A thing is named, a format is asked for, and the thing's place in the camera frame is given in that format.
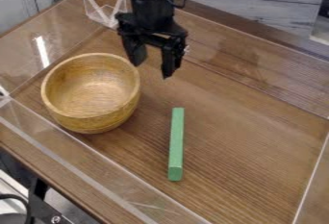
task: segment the green rectangular stick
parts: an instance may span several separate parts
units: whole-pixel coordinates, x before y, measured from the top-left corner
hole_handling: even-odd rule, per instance
[[[181,154],[183,154],[183,108],[172,109],[168,180],[176,182],[181,178]]]

